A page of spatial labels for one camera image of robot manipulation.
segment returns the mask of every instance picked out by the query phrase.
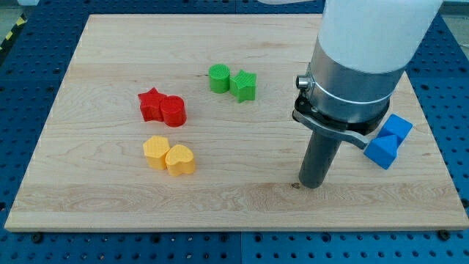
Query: red star block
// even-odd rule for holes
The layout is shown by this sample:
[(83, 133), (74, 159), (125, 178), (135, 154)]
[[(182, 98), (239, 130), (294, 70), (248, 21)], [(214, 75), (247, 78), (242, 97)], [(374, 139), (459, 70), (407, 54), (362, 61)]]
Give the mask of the red star block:
[(166, 95), (159, 93), (154, 87), (148, 92), (139, 94), (140, 111), (145, 122), (151, 120), (163, 122), (160, 104), (165, 97)]

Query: black shaft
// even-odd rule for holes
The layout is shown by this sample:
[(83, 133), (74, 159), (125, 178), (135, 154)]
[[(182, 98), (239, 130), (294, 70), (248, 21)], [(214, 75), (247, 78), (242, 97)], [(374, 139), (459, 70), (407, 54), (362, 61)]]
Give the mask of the black shaft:
[(321, 186), (337, 153), (340, 141), (313, 132), (300, 170), (300, 182), (309, 188)]

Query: wood grain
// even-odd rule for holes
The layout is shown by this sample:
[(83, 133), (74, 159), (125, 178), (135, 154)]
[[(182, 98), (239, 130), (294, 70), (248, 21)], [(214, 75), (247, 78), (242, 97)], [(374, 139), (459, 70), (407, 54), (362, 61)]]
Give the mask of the wood grain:
[[(414, 129), (389, 170), (343, 143), (324, 184), (294, 188), (311, 131), (292, 120), (319, 15), (91, 15), (5, 227), (13, 232), (461, 230), (468, 218), (406, 75), (389, 113)], [(255, 101), (208, 68), (258, 75)], [(143, 122), (137, 94), (185, 99), (179, 128)], [(147, 166), (167, 136), (194, 175)]]

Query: toy block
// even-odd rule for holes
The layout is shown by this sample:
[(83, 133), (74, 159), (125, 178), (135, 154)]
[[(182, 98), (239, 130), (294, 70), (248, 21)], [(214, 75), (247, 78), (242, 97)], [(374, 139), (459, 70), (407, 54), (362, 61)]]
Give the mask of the toy block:
[(148, 92), (139, 94), (140, 111), (145, 122), (151, 120), (163, 122), (160, 104), (165, 97), (166, 95), (159, 93), (154, 87)]
[(208, 70), (210, 89), (212, 92), (224, 93), (229, 90), (229, 68), (226, 65), (217, 64)]
[(144, 143), (144, 154), (148, 165), (153, 169), (166, 169), (166, 154), (169, 151), (166, 137), (152, 136)]
[(192, 151), (181, 144), (173, 146), (166, 155), (166, 165), (171, 176), (179, 176), (182, 173), (192, 174), (196, 171)]
[(237, 102), (256, 99), (256, 73), (240, 70), (237, 76), (231, 77), (229, 91), (236, 96)]
[(399, 147), (404, 141), (405, 137), (409, 134), (412, 126), (412, 123), (395, 114), (392, 114), (384, 123), (377, 137), (396, 135), (397, 147)]
[(161, 114), (165, 124), (170, 127), (178, 127), (185, 123), (184, 100), (176, 95), (165, 97), (160, 104)]
[(397, 157), (397, 136), (390, 135), (371, 140), (364, 154), (383, 169), (388, 169)]

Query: yellow heart block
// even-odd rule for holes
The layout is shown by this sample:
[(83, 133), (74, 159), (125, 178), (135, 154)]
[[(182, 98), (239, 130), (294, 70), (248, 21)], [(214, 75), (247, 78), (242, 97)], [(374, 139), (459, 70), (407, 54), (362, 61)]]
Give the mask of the yellow heart block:
[(148, 166), (153, 169), (166, 169), (166, 154), (169, 151), (169, 140), (162, 136), (152, 136), (144, 143), (144, 154)]
[(166, 165), (171, 176), (179, 176), (182, 173), (192, 174), (196, 171), (196, 162), (192, 151), (181, 144), (173, 146), (166, 155)]

